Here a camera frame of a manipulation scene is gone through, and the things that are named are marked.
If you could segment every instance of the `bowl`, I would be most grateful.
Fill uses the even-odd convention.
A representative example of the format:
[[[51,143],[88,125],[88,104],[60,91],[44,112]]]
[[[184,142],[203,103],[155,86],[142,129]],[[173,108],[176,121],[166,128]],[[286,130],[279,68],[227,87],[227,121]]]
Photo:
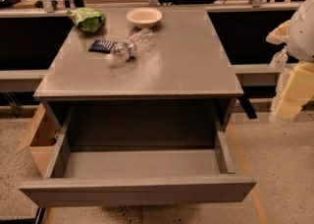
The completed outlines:
[[[135,8],[127,13],[127,19],[137,28],[152,28],[162,17],[162,13],[154,8]]]

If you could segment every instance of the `drawer front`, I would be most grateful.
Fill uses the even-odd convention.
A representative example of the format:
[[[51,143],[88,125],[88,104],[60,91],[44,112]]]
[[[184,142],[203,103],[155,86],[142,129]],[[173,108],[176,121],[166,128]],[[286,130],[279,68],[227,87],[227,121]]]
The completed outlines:
[[[98,127],[97,133],[92,133],[92,138],[88,138],[90,132],[82,131],[80,123],[90,123],[87,129],[94,126],[106,113],[112,113],[107,107],[94,107],[88,116],[88,108],[75,109],[72,107],[61,129],[56,150],[53,155],[45,178],[41,181],[23,182],[20,190],[40,207],[65,207],[65,206],[114,206],[114,205],[148,205],[148,204],[178,204],[178,203],[198,203],[198,202],[237,202],[242,201],[256,184],[252,177],[237,176],[234,174],[233,163],[230,158],[227,142],[216,110],[211,102],[200,102],[197,106],[203,108],[206,113],[198,118],[199,107],[194,109],[194,103],[174,104],[158,103],[158,109],[146,107],[143,112],[138,113],[137,104],[131,110],[125,107],[124,115],[134,111],[137,116],[137,123],[140,126],[151,126],[166,122],[166,133],[160,133],[158,137],[167,137],[172,140],[173,145],[166,142],[165,148],[161,148],[158,143],[157,148],[152,144],[142,144],[147,140],[156,141],[155,135],[150,136],[144,131],[144,138],[140,138],[138,132],[131,136],[136,140],[137,148],[131,149],[130,144],[126,145],[125,137],[122,140],[116,139],[116,146],[112,147],[113,141],[108,141],[108,146],[101,146],[100,142],[106,142],[108,136],[103,137],[106,131]],[[152,113],[156,118],[162,117],[161,121],[142,122],[139,118],[146,119],[147,112]],[[169,128],[169,118],[176,119],[179,112],[179,120],[175,130]],[[83,115],[82,121],[75,117]],[[191,143],[191,133],[194,127],[199,130],[200,122],[206,120],[203,126],[211,129],[210,140],[207,140],[204,131],[202,135],[196,133],[195,137],[200,143],[195,146]],[[73,132],[79,131],[79,137]],[[84,146],[83,139],[87,144],[94,143],[96,147],[78,148],[73,146],[80,138],[79,146]],[[187,148],[182,149],[183,143],[187,142]]]

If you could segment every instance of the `water bottle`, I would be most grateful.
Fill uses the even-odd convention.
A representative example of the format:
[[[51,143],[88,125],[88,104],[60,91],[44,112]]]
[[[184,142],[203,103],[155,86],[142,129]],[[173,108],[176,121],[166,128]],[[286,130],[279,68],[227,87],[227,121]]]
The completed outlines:
[[[271,68],[280,71],[284,68],[288,60],[287,49],[284,47],[282,51],[277,52],[270,63]]]
[[[142,29],[134,35],[118,42],[110,51],[108,59],[115,62],[126,62],[138,56],[150,45],[149,37],[153,32],[149,28]]]

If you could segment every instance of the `drawer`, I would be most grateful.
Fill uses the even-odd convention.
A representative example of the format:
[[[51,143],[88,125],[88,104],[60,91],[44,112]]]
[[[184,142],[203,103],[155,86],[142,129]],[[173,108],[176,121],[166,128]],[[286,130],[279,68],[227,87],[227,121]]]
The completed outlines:
[[[76,102],[40,181],[20,190],[40,207],[242,201],[213,101]]]

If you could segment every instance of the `cabinet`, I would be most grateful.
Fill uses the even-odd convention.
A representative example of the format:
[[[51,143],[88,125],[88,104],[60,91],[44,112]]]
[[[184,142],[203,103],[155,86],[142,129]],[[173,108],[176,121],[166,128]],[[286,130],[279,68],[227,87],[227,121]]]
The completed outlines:
[[[34,95],[60,130],[54,154],[21,191],[40,207],[242,201],[256,181],[235,174],[224,136],[242,90],[207,13],[160,8],[153,46],[108,65],[88,47],[137,31],[129,9],[70,32]]]

